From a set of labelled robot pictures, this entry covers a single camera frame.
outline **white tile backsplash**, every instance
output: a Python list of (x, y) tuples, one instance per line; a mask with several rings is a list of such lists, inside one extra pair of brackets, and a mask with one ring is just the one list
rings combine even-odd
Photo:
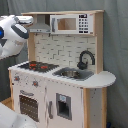
[[(88, 50), (95, 55), (95, 37), (83, 35), (35, 35), (36, 61), (49, 62), (65, 66), (77, 67), (80, 53)], [(89, 55), (83, 56), (88, 61), (88, 69), (95, 70)]]

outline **toy stove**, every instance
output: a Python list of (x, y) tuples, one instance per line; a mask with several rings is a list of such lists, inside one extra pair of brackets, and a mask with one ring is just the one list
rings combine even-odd
[(48, 64), (48, 63), (32, 61), (32, 62), (28, 62), (26, 64), (23, 64), (23, 65), (21, 65), (19, 67), (20, 68), (24, 68), (24, 69), (37, 71), (37, 72), (46, 73), (46, 72), (48, 72), (48, 71), (50, 71), (50, 70), (52, 70), (54, 68), (59, 67), (59, 65), (53, 65), (53, 64)]

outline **knob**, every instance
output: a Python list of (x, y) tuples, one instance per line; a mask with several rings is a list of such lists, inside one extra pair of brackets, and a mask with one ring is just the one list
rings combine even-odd
[(34, 85), (35, 87), (38, 87), (38, 82), (37, 82), (37, 81), (33, 81), (33, 85)]
[(19, 81), (20, 77), (19, 76), (15, 76), (14, 81)]

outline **floor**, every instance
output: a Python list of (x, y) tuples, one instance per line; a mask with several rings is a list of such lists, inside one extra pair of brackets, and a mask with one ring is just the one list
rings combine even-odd
[(9, 107), (10, 109), (12, 109), (12, 100), (11, 100), (11, 97), (2, 101), (1, 102), (2, 104), (6, 105), (7, 107)]

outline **oven window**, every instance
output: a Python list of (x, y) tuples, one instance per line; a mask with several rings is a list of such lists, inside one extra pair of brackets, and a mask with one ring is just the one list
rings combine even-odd
[(22, 95), (20, 95), (19, 98), (21, 114), (28, 115), (34, 121), (39, 122), (37, 101)]

